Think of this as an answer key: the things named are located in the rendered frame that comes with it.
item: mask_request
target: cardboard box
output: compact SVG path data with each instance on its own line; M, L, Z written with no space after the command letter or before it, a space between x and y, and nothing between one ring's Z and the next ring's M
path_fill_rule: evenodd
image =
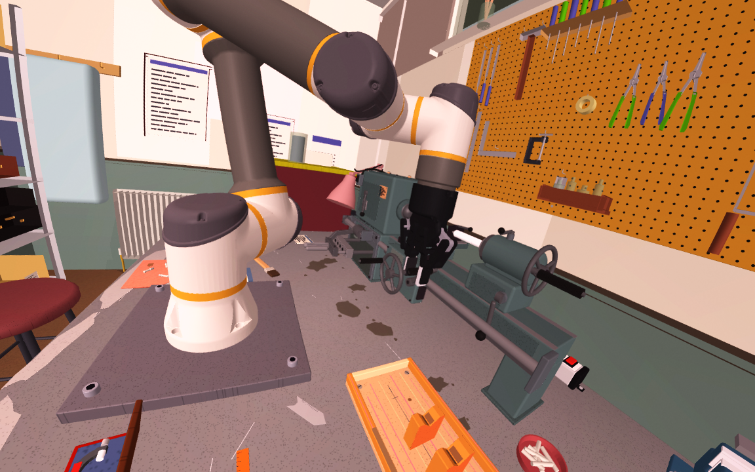
M19 281L36 272L48 277L42 255L0 255L0 282Z

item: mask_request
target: stool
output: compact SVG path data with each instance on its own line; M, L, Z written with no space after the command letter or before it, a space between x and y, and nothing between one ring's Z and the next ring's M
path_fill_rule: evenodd
M66 314L69 323L75 320L71 308L81 299L81 290L64 279L42 278L10 281L0 284L0 340L12 336L16 341L0 353L2 359L16 346L25 363L39 354L37 340L53 340L54 336L34 338L34 328ZM7 382L12 377L3 377Z

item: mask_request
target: small bottle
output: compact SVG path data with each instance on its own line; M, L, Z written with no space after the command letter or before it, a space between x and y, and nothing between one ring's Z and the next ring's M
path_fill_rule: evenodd
M599 183L593 188L593 195L602 196L602 190L605 188L605 179L599 179Z

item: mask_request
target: oil stain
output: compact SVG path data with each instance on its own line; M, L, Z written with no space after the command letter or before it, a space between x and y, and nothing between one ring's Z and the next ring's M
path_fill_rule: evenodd
M366 328L376 336L392 336L392 328L383 323L369 323Z
M336 262L336 259L323 259L323 260L311 260L311 262L308 263L308 266L306 269L310 269L311 271L321 271L322 269L328 267L329 264L333 264Z
M447 382L444 381L444 377L428 377L429 382L435 388L435 391L441 392L441 389L447 386Z
M347 317L360 316L360 308L354 306L351 302L336 302L336 311L344 314Z

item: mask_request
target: green wall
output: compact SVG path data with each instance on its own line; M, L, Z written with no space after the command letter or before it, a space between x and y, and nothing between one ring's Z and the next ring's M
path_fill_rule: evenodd
M191 169L170 165L107 161L107 186L110 197L104 203L48 202L51 224L57 235L60 259L66 269L120 269L118 229L113 191L130 190L207 193L229 191L233 185L228 170ZM36 254L45 255L45 240L33 243Z
M473 247L454 260L482 262ZM686 459L738 433L755 442L754 364L595 290L578 299L547 286L531 307L577 336L570 355L590 367L584 385Z

